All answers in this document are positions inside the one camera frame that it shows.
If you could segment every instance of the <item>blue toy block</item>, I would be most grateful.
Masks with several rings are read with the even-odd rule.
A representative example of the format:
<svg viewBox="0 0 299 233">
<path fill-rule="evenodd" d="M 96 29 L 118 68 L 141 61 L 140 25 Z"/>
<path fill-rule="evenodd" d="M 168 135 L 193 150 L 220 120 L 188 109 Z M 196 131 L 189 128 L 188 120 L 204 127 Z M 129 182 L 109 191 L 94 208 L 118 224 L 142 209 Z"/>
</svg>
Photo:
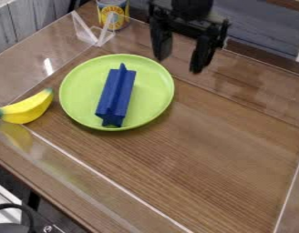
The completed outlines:
<svg viewBox="0 0 299 233">
<path fill-rule="evenodd" d="M 121 127 L 126 115 L 136 72 L 121 64 L 118 69 L 110 69 L 96 116 L 102 119 L 102 126 Z"/>
</svg>

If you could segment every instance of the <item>robotic arm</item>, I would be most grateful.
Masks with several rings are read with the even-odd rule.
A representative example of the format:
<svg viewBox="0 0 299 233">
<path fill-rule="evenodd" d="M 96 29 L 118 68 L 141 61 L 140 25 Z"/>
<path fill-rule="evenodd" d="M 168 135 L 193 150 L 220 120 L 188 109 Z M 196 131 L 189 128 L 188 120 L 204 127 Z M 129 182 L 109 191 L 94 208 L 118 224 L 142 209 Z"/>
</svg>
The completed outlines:
<svg viewBox="0 0 299 233">
<path fill-rule="evenodd" d="M 172 32 L 197 41 L 191 58 L 191 72 L 200 73 L 211 63 L 215 51 L 224 47 L 228 20 L 211 12 L 212 0 L 150 0 L 149 25 L 156 59 L 172 50 Z"/>
</svg>

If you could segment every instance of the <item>glass table top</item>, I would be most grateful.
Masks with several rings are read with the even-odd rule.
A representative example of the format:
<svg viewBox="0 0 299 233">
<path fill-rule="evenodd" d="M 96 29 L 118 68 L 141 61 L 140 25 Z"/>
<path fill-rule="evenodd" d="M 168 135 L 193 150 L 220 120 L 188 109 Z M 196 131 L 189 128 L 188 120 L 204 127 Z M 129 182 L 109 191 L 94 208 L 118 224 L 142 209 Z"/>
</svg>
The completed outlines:
<svg viewBox="0 0 299 233">
<path fill-rule="evenodd" d="M 90 231 L 299 232 L 299 75 L 229 51 L 192 75 L 175 35 L 169 110 L 92 131 L 61 110 L 61 80 L 97 56 L 155 58 L 145 23 L 109 32 L 97 18 L 89 3 L 0 55 L 0 106 L 56 91 L 31 124 L 0 121 L 0 164 Z"/>
</svg>

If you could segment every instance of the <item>plate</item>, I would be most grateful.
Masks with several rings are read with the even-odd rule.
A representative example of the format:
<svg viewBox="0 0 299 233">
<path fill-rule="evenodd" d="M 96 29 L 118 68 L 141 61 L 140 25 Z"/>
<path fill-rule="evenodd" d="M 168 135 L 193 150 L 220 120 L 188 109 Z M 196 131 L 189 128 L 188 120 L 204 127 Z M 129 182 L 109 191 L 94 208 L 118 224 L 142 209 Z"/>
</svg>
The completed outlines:
<svg viewBox="0 0 299 233">
<path fill-rule="evenodd" d="M 124 63 L 134 70 L 136 79 L 122 127 L 102 127 L 94 115 L 110 69 Z M 60 88 L 61 107 L 81 125 L 102 130 L 122 131 L 155 120 L 173 98 L 173 80 L 167 69 L 153 60 L 134 55 L 100 56 L 80 65 L 65 77 Z"/>
</svg>

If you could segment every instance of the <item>toy banana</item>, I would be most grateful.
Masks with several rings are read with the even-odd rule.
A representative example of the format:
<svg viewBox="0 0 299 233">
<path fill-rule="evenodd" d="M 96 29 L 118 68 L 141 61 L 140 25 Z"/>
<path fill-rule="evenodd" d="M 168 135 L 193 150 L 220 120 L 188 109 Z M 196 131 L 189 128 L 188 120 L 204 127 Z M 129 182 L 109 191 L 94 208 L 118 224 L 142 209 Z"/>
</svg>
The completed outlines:
<svg viewBox="0 0 299 233">
<path fill-rule="evenodd" d="M 46 88 L 17 104 L 0 108 L 0 119 L 13 124 L 26 124 L 42 116 L 53 100 L 53 90 Z"/>
</svg>

